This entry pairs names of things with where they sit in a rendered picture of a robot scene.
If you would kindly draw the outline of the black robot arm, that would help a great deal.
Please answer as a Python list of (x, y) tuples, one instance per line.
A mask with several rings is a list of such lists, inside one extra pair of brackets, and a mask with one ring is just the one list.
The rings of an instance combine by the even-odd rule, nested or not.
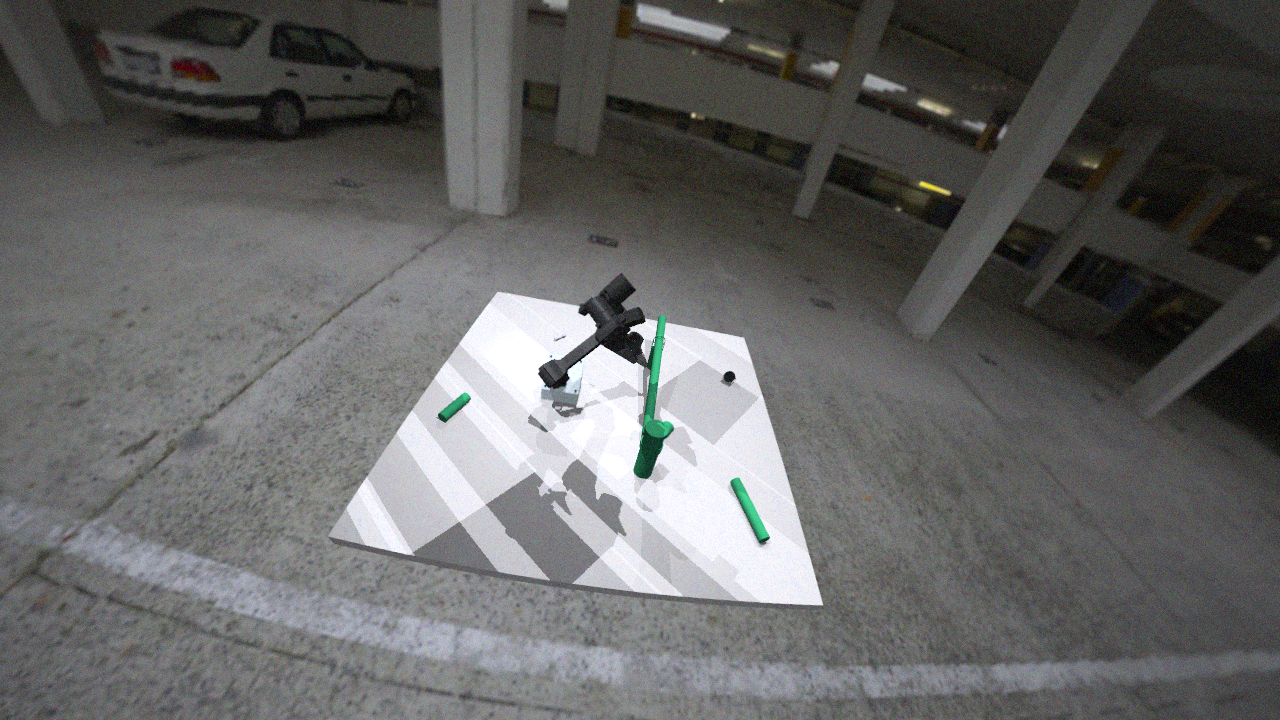
[[(613, 313), (614, 320), (620, 322), (623, 327), (626, 325), (630, 328), (637, 324), (643, 324), (646, 320), (641, 307), (634, 307), (627, 311), (622, 305), (625, 299), (628, 299), (628, 296), (634, 293), (634, 291), (635, 291), (634, 284), (630, 284), (630, 282), (625, 278), (625, 275), (620, 273), (620, 275), (617, 275), (614, 281), (607, 284), (604, 290), (596, 293), (596, 296), (588, 299), (585, 304), (579, 304), (579, 314), (586, 316), (589, 313), (589, 315), (593, 316), (593, 320), (595, 322), (596, 316), (599, 316), (607, 309), (612, 307), (614, 309), (616, 313), (620, 314), (616, 315)], [(566, 382), (570, 380), (570, 375), (567, 373), (570, 368), (573, 366), (580, 360), (582, 360), (582, 357), (588, 356), (588, 354), (591, 354), (593, 350), (595, 350), (598, 346), (600, 346), (595, 340), (595, 333), (588, 337), (588, 340), (584, 340), (582, 343), (571, 350), (570, 354), (566, 354), (564, 357), (559, 360), (553, 359), (549, 363), (544, 363), (541, 366), (538, 368), (539, 370), (538, 375), (541, 378), (541, 380), (549, 389), (550, 388), (558, 389), (561, 387), (566, 387), (567, 386)]]

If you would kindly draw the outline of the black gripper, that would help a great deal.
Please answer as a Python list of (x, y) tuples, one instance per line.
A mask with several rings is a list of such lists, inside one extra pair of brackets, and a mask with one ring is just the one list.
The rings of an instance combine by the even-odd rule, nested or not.
[[(612, 352), (625, 357), (628, 363), (637, 363), (641, 366), (648, 366), (646, 359), (643, 354), (643, 336), (637, 332), (631, 331), (628, 327), (623, 327), (620, 322), (616, 322), (613, 315), (620, 315), (614, 309), (607, 309), (599, 316), (596, 316), (595, 325), (599, 331), (595, 333), (595, 340), (599, 345), (609, 348)], [(605, 341), (608, 341), (605, 343)]]

